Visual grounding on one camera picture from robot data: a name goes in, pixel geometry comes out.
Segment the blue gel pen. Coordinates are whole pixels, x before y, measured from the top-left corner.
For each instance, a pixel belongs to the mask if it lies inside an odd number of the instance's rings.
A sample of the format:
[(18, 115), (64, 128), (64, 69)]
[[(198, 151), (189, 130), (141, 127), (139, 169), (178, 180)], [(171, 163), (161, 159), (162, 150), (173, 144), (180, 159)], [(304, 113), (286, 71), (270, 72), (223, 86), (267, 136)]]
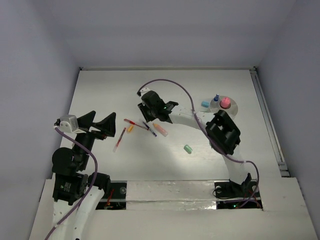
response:
[(146, 122), (142, 121), (142, 123), (143, 123), (143, 125), (147, 128), (147, 130), (151, 132), (151, 134), (152, 134), (154, 137), (157, 137), (157, 134), (151, 129), (151, 127), (149, 127), (149, 125), (148, 125)]

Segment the red gel pen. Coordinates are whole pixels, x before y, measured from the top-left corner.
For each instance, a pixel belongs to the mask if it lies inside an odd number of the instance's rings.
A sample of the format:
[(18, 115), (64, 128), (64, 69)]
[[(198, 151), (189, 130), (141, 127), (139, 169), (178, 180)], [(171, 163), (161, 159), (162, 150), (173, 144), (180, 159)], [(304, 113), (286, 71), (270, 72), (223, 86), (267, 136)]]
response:
[(127, 122), (127, 123), (129, 123), (129, 124), (131, 124), (131, 125), (137, 126), (137, 127), (139, 127), (139, 128), (142, 128), (142, 129), (148, 131), (148, 128), (147, 128), (147, 127), (142, 126), (142, 125), (139, 125), (139, 124), (137, 124), (137, 123), (135, 123), (135, 122), (133, 122), (133, 121), (131, 121), (131, 120), (129, 120), (129, 119), (126, 119), (126, 118), (125, 118), (124, 121)]

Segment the dark red refill pen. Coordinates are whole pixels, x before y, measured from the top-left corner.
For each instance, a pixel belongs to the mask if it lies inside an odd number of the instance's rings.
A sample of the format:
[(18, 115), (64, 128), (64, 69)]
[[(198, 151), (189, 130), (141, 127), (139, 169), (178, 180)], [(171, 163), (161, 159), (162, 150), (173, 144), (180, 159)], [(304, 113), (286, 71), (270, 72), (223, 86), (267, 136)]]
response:
[(117, 151), (117, 148), (119, 147), (120, 142), (121, 142), (121, 140), (122, 140), (122, 138), (123, 138), (123, 135), (125, 134), (126, 130), (127, 130), (127, 128), (124, 127), (123, 130), (122, 130), (122, 132), (121, 132), (121, 134), (120, 134), (120, 136), (119, 136), (119, 139), (117, 140), (117, 142), (116, 142), (116, 144), (115, 144), (115, 146), (114, 146), (114, 148), (113, 148), (113, 152), (114, 152), (114, 153)]

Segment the orange marker cap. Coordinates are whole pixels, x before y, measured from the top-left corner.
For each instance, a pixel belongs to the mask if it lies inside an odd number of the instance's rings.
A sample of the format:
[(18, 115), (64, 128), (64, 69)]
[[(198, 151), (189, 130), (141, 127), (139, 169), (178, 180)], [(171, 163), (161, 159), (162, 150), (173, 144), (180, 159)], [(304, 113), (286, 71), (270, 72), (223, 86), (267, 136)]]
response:
[(127, 132), (130, 133), (132, 130), (133, 130), (134, 126), (131, 125), (128, 129), (127, 129)]

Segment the blue marker cap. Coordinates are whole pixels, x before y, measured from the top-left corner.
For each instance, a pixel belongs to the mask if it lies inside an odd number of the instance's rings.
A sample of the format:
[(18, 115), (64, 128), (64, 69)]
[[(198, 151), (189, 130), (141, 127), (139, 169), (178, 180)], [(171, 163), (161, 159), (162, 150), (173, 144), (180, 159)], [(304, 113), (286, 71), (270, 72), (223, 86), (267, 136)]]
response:
[(210, 107), (210, 103), (207, 102), (207, 101), (202, 101), (201, 102), (201, 106), (204, 107), (204, 108), (209, 108)]

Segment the blue spray bottle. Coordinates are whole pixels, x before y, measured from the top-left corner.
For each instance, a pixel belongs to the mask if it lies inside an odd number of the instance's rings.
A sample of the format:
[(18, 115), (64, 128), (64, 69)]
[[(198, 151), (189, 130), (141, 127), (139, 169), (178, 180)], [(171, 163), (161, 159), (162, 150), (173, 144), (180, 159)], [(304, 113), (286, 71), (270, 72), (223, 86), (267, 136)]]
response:
[(215, 97), (213, 98), (213, 101), (214, 101), (215, 103), (217, 103), (217, 102), (219, 101), (219, 99), (220, 99), (220, 95), (219, 95), (219, 94), (216, 94)]

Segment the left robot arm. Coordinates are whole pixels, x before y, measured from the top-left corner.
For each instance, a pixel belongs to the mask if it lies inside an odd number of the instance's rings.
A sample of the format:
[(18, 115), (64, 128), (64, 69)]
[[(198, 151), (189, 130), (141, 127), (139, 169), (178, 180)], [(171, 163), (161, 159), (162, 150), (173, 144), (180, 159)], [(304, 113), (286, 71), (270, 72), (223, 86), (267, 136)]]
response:
[(95, 166), (98, 164), (92, 153), (95, 140), (103, 141), (116, 134), (115, 112), (99, 122), (94, 122), (95, 115), (94, 110), (80, 117), (68, 114), (53, 125), (58, 134), (72, 142), (72, 147), (58, 148), (51, 158), (53, 215), (47, 240), (83, 240), (99, 201), (110, 194), (109, 175), (96, 168), (91, 175), (83, 172), (89, 159)]

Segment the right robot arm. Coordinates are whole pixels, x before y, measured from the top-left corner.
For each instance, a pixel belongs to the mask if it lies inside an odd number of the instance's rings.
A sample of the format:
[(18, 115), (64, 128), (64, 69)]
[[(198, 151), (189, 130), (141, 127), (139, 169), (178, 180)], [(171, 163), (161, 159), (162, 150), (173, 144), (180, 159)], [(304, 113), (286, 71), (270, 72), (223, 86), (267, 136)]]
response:
[(220, 187), (218, 194), (227, 198), (242, 197), (250, 188), (251, 174), (245, 169), (245, 160), (240, 159), (237, 147), (241, 132), (232, 118), (224, 110), (216, 113), (196, 113), (177, 102), (165, 103), (159, 95), (149, 88), (137, 92), (141, 99), (138, 104), (147, 122), (159, 120), (170, 124), (184, 125), (202, 131), (211, 147), (222, 155), (228, 170), (229, 180)]

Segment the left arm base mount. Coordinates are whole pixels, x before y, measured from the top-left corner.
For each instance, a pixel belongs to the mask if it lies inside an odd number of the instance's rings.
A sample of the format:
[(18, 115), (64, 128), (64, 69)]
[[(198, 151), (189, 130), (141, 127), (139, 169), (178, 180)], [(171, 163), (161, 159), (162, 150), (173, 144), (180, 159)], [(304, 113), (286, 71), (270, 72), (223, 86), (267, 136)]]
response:
[(127, 182), (112, 181), (110, 190), (96, 206), (96, 210), (125, 210), (127, 201)]

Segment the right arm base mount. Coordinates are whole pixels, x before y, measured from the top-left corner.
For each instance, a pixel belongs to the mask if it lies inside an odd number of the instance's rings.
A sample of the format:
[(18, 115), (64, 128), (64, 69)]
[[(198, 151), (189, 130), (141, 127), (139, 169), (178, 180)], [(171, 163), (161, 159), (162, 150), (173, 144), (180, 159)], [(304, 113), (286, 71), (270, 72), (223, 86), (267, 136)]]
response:
[(257, 190), (254, 193), (256, 186), (256, 181), (249, 182), (244, 188), (229, 181), (215, 182), (212, 194), (216, 198), (216, 208), (218, 210), (262, 209), (260, 192)]

